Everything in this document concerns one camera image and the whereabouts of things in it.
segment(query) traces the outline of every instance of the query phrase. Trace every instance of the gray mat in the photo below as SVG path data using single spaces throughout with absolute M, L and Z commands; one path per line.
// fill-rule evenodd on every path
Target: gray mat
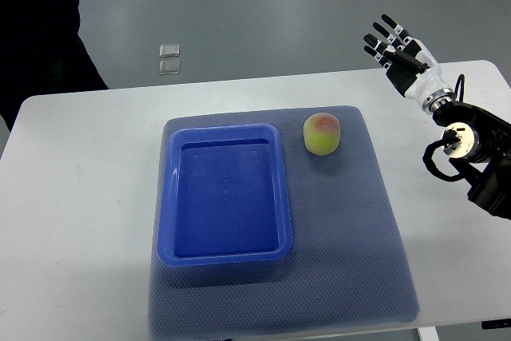
M 327 157 L 303 146 L 316 112 L 341 122 Z M 156 256 L 164 162 L 177 129 L 271 123 L 280 132 L 293 247 L 272 262 L 172 268 Z M 401 236 L 361 113 L 282 109 L 171 120 L 164 128 L 149 288 L 153 339 L 222 339 L 314 328 L 411 322 L 418 301 Z

